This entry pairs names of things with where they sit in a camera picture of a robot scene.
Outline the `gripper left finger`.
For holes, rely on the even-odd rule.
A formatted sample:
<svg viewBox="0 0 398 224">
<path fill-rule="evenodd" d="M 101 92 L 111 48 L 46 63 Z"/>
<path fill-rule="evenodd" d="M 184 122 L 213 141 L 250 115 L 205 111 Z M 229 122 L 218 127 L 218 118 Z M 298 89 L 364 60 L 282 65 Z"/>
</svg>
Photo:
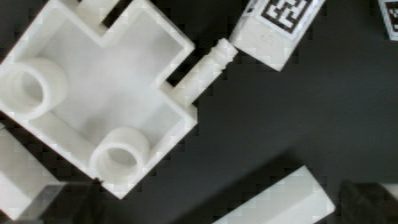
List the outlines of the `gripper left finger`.
<svg viewBox="0 0 398 224">
<path fill-rule="evenodd" d="M 69 182 L 38 215 L 40 224 L 106 224 L 106 208 L 99 202 L 101 182 Z"/>
</svg>

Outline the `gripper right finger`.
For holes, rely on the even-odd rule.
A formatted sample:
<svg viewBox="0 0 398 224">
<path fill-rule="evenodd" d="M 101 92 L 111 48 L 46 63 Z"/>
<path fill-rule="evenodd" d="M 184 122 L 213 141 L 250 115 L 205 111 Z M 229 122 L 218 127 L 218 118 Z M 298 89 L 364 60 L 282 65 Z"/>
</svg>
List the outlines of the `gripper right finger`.
<svg viewBox="0 0 398 224">
<path fill-rule="evenodd" d="M 378 183 L 341 182 L 341 224 L 398 224 L 398 199 Z"/>
</svg>

